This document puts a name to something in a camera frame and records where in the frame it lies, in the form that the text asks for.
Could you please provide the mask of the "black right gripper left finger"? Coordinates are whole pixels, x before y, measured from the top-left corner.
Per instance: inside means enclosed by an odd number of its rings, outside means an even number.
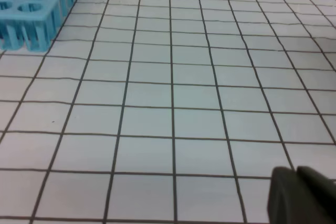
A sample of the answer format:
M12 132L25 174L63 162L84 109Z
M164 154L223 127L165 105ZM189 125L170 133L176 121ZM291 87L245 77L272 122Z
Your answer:
M267 211L270 223L321 223L323 213L309 188L295 171L272 171Z

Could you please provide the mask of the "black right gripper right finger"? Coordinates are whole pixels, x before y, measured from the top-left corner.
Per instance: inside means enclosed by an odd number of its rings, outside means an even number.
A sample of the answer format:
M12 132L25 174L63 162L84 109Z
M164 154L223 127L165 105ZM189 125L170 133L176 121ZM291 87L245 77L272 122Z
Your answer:
M308 166L298 166L297 174L308 186L319 205L335 222L335 183Z

